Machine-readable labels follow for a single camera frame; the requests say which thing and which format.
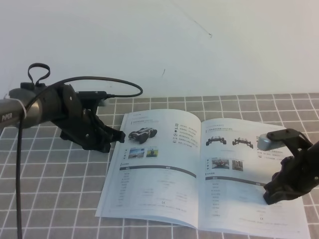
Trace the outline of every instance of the white wall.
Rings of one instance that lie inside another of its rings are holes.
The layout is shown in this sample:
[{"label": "white wall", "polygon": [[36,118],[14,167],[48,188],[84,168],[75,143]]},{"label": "white wall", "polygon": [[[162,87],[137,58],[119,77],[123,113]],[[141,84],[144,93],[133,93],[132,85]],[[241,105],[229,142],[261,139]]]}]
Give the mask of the white wall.
[{"label": "white wall", "polygon": [[140,84],[145,97],[319,92],[318,9],[318,0],[2,1],[0,96],[28,81],[34,62],[51,67],[49,84],[107,76]]}]

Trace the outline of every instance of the gray grid mat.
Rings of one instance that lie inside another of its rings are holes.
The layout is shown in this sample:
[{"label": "gray grid mat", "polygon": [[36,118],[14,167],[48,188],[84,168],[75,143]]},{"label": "gray grid mat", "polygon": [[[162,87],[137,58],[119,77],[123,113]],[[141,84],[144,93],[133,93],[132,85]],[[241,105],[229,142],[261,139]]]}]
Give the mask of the gray grid mat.
[{"label": "gray grid mat", "polygon": [[[202,121],[236,118],[283,125],[319,140],[319,94],[205,96],[108,100],[98,115],[119,129],[123,114],[150,109],[187,110]],[[0,239],[16,238],[15,148],[17,129],[0,138]],[[264,239],[202,232],[167,223],[94,217],[110,154],[84,151],[59,138],[51,123],[23,132],[22,224],[24,239]],[[319,188],[303,197],[312,239],[319,238]]]}]

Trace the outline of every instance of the open booklet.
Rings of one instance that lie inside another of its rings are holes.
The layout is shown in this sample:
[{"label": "open booklet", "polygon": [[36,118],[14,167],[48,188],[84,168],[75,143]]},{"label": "open booklet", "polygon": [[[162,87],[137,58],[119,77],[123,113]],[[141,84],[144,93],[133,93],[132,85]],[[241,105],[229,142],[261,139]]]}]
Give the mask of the open booklet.
[{"label": "open booklet", "polygon": [[287,148],[257,149],[281,126],[204,122],[178,110],[126,114],[96,216],[163,221],[206,231],[308,239],[301,198],[267,205],[263,186]]}]

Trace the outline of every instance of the white cable tie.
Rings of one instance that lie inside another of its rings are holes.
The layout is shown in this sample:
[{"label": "white cable tie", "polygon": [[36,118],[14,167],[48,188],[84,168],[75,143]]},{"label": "white cable tie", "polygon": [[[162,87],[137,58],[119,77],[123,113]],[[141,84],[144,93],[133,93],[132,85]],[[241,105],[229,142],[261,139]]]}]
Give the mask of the white cable tie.
[{"label": "white cable tie", "polygon": [[5,95],[4,98],[5,98],[5,99],[8,99],[8,100],[18,101],[18,102],[20,103],[20,105],[22,106],[22,109],[23,109],[23,111],[24,111],[24,118],[26,118],[26,108],[24,107],[24,104],[22,103],[21,100],[15,99],[15,98],[10,98],[9,95]]}]

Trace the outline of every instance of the wall scratch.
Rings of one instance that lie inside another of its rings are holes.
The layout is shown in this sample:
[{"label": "wall scratch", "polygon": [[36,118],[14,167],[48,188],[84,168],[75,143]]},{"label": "wall scratch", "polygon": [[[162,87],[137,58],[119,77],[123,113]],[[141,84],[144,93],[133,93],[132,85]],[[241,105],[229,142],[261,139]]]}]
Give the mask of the wall scratch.
[{"label": "wall scratch", "polygon": [[205,31],[208,35],[210,35],[210,38],[212,37],[212,34],[210,34],[202,25],[200,25],[194,18],[192,18],[187,12],[185,12],[178,4],[174,3],[173,0],[169,0],[172,5],[174,5],[176,8],[178,8],[188,19],[195,22],[197,26],[199,26],[203,31]]}]

